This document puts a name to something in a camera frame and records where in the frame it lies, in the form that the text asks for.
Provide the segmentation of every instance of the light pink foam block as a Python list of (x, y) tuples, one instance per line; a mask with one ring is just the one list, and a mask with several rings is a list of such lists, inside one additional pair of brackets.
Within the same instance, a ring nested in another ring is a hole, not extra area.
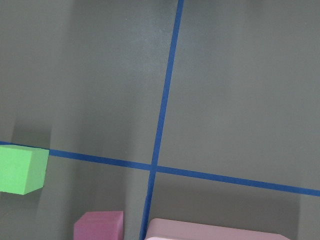
[(155, 218), (146, 240), (289, 240), (274, 233)]
[(123, 211), (90, 211), (73, 228), (73, 240), (123, 240)]

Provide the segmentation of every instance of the pink block top face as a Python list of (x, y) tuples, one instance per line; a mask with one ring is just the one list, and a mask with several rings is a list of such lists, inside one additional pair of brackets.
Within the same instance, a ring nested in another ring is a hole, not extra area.
[(145, 240), (289, 240), (274, 233), (155, 218)]
[(122, 240), (123, 211), (91, 211), (75, 224), (74, 240)]
[(118, 223), (124, 216), (123, 211), (88, 211), (76, 223)]

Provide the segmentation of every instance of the blue painter's tape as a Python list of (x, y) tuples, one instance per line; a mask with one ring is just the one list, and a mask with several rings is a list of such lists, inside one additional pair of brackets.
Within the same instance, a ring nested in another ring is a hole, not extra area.
[(102, 156), (92, 156), (92, 155), (86, 155), (86, 154), (80, 154), (75, 152), (68, 152), (68, 151), (60, 151), (60, 150), (49, 150), (49, 155), (54, 157), (60, 157), (60, 158), (67, 158), (67, 159), (76, 159), (91, 163), (99, 163), (99, 164), (108, 164), (108, 165), (114, 165), (114, 166), (120, 166), (120, 167), (126, 167), (126, 168), (132, 168), (132, 169), (140, 169), (140, 170), (148, 170), (150, 171), (151, 165), (141, 162), (134, 162), (134, 161), (125, 161), (125, 160), (118, 160), (108, 157), (102, 157)]
[(178, 169), (178, 168), (172, 168), (172, 167), (166, 167), (166, 166), (157, 166), (156, 170), (159, 173), (165, 173), (165, 174), (180, 175), (180, 176), (197, 178), (197, 179), (206, 179), (206, 180), (229, 183), (229, 184), (238, 184), (238, 185), (262, 188), (262, 189), (271, 189), (271, 190), (277, 190), (282, 192), (320, 197), (320, 190), (297, 187), (297, 186), (282, 185), (282, 184), (276, 184), (276, 183), (270, 183), (270, 182), (264, 182), (264, 181), (255, 181), (255, 180), (249, 180), (244, 178), (223, 176), (223, 175), (204, 173), (199, 171), (190, 171), (190, 170), (184, 170), (184, 169)]
[(175, 54), (176, 54), (183, 6), (184, 6), (184, 0), (179, 0), (176, 8), (176, 14), (175, 14), (174, 26), (172, 31), (171, 44), (170, 44), (170, 51), (169, 51), (169, 57), (168, 57), (168, 62), (166, 67), (164, 87), (163, 87), (163, 93), (162, 93), (162, 99), (161, 99), (161, 105), (160, 105), (160, 111), (159, 111), (158, 125), (156, 129), (155, 140), (154, 140), (151, 170), (150, 170), (149, 179), (148, 179), (148, 188), (146, 192), (142, 221), (141, 221), (141, 228), (140, 228), (140, 240), (144, 240), (147, 233), (151, 201), (152, 201), (155, 180), (156, 180), (157, 165), (158, 165), (161, 140), (162, 140), (165, 118), (166, 118), (170, 83), (171, 83), (171, 77), (172, 77), (172, 72), (174, 68)]

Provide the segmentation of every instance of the light pink block top face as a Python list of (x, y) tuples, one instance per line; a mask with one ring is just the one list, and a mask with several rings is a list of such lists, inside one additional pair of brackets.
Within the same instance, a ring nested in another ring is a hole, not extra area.
[(274, 233), (155, 218), (145, 240), (289, 240)]
[(75, 224), (74, 240), (122, 240), (123, 211), (91, 211)]

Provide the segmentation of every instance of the green block top face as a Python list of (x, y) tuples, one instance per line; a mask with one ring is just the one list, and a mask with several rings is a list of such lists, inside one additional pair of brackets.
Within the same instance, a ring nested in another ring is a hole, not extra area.
[(0, 192), (27, 194), (43, 187), (49, 150), (0, 145)]

